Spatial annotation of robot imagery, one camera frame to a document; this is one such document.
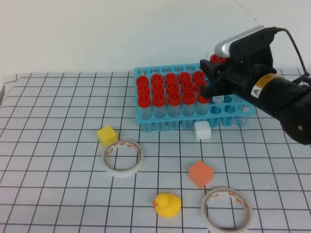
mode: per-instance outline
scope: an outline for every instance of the yellow label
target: yellow label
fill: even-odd
[[[264,86],[267,85],[268,82],[270,82],[272,79],[275,78],[277,78],[276,74],[273,73],[266,74],[265,76],[262,76],[255,85],[262,89]]]
[[[277,78],[277,75],[273,74],[273,73],[269,73],[269,74],[266,74],[265,76],[262,76],[257,81],[255,86],[253,86],[253,89],[251,91],[251,95],[258,98],[262,89],[264,88],[264,86],[266,86],[268,82],[270,82],[271,80],[273,80],[275,78]]]

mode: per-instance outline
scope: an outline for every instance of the white table surface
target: white table surface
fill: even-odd
[[[134,95],[132,72],[18,78],[0,109],[0,232],[204,233],[202,198],[221,186],[250,200],[248,232],[311,232],[311,147],[291,140],[277,120],[257,109],[246,126],[220,126],[201,141],[193,130],[143,133]],[[142,146],[137,175],[105,172],[96,131],[106,125]],[[116,167],[136,162],[121,152],[113,159]],[[188,179],[200,159],[215,170],[204,189]],[[156,215],[159,192],[182,198],[176,217]],[[208,213],[225,228],[243,221],[240,206],[226,199]]]

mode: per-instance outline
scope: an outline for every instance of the yellow sponge cube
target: yellow sponge cube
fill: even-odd
[[[103,147],[109,146],[110,143],[113,143],[118,139],[117,133],[111,128],[111,126],[106,126],[105,128],[98,130],[97,136]]]

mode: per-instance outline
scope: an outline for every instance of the yellow rubber duck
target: yellow rubber duck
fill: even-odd
[[[181,209],[180,198],[171,193],[159,193],[152,204],[162,217],[174,217]]]

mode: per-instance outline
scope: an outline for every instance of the orange sponge cube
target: orange sponge cube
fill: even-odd
[[[200,160],[189,168],[188,176],[196,186],[203,188],[204,185],[213,179],[214,170]]]

